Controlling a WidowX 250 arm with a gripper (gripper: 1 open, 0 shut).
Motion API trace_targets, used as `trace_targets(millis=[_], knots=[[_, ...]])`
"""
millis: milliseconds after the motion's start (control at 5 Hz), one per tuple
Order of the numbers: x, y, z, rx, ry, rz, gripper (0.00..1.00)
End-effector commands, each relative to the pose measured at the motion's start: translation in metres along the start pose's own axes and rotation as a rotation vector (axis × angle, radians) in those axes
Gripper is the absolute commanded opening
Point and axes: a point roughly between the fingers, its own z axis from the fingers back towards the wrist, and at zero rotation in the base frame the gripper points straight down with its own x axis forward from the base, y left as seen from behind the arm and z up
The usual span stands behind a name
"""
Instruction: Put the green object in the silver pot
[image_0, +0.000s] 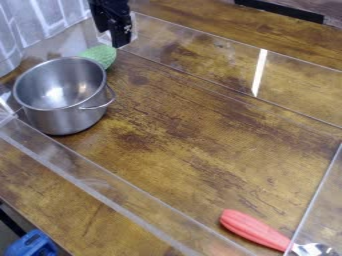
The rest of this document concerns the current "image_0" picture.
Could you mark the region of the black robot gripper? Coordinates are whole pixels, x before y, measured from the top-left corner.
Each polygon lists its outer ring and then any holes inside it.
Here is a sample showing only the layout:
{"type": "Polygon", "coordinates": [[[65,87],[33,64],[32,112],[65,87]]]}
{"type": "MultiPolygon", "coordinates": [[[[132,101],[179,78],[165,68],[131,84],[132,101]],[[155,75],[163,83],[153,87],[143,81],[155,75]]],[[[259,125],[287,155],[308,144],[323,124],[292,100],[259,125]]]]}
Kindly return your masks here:
{"type": "Polygon", "coordinates": [[[119,21],[129,14],[128,0],[88,0],[89,9],[99,32],[108,30],[112,47],[120,48],[131,42],[132,22],[131,20],[119,21]]]}

